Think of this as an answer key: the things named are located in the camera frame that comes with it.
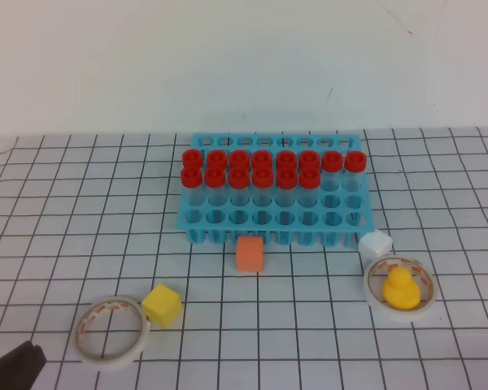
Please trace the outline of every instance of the orange block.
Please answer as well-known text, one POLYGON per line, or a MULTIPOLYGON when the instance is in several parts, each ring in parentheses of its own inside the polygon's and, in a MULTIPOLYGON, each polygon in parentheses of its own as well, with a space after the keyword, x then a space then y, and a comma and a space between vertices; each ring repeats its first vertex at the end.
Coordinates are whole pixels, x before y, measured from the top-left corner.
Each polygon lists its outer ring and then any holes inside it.
POLYGON ((262 237, 237 238, 237 271, 261 272, 264 268, 264 241, 262 237))

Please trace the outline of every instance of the tape roll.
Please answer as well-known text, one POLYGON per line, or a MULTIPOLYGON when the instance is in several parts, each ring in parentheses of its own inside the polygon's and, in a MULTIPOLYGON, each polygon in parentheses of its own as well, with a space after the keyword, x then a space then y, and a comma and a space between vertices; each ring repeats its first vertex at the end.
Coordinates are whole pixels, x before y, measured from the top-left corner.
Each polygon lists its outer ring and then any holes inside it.
POLYGON ((438 286, 432 273, 415 258, 388 254, 377 258, 364 272, 364 295, 367 303, 373 310, 386 316, 388 319, 399 322, 411 322, 422 319, 436 301, 438 286), (421 290, 420 304, 411 310, 399 310, 387 303, 381 295, 381 286, 392 267, 405 267, 412 273, 412 278, 418 283, 421 290))
POLYGON ((112 371, 132 363, 137 358, 137 355, 145 348, 148 335, 150 334, 150 323, 146 319, 146 315, 141 306, 134 300, 126 297, 108 297, 90 306, 77 323, 74 333, 74 344, 81 361, 98 371, 112 371), (118 356, 112 358, 94 356, 84 348, 84 335, 87 325, 93 323, 98 317, 110 314, 110 312, 115 310, 129 310, 140 319, 141 329, 139 331, 139 337, 126 352, 118 356))

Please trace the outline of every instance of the yellow block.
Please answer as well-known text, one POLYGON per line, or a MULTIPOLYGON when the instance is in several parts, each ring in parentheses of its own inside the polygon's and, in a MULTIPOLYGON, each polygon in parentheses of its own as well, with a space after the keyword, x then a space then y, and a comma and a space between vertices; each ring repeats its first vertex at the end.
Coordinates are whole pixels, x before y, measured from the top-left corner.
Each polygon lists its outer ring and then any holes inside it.
POLYGON ((161 327, 170 327, 182 311, 179 294, 162 284, 155 286, 141 305, 150 321, 161 327))

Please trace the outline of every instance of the white block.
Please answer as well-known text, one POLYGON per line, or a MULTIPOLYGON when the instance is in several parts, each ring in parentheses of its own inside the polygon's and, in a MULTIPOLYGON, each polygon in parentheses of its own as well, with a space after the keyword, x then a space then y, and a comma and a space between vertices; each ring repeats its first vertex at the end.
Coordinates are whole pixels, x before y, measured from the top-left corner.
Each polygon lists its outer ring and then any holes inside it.
POLYGON ((362 258, 374 259, 390 252, 392 248, 392 237, 375 230, 361 237, 358 244, 358 251, 362 258))

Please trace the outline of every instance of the rubber duck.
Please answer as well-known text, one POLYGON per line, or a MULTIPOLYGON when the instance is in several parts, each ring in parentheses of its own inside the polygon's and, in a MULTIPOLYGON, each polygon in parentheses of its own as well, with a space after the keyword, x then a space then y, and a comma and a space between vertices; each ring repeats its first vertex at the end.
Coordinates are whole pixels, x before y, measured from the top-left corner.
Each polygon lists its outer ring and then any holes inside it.
POLYGON ((410 271, 403 266, 395 266, 383 283, 383 297, 396 309, 410 310, 419 305, 420 286, 412 279, 410 271))

